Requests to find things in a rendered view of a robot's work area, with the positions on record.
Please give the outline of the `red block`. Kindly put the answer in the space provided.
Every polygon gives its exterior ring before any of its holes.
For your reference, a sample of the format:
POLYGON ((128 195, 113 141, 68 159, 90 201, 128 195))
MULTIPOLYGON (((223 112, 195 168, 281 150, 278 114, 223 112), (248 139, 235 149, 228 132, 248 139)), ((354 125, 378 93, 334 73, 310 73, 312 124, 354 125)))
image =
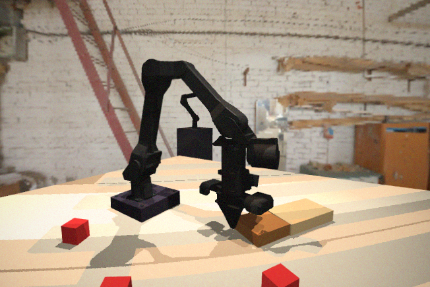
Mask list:
POLYGON ((62 242, 78 245, 90 235, 87 219, 73 218, 61 226, 62 242))
POLYGON ((132 287, 131 276, 105 277, 100 287, 132 287))
POLYGON ((299 287, 299 279, 280 263, 262 272, 262 287, 299 287))

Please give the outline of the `tan board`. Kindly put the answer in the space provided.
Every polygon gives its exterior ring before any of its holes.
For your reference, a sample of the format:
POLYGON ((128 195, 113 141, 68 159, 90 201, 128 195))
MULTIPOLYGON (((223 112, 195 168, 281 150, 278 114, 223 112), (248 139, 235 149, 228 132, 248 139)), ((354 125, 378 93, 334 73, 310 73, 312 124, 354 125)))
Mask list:
POLYGON ((268 210, 290 224, 290 236, 333 221, 334 211, 310 199, 301 199, 268 210))

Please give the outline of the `orange square block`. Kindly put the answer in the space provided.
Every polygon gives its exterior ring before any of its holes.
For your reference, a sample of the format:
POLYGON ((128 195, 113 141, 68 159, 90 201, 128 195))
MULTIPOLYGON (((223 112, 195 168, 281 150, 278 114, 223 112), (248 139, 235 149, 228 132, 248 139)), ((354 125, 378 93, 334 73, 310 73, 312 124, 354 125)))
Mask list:
POLYGON ((241 214, 235 229, 258 248, 290 235, 290 224, 268 211, 241 214))

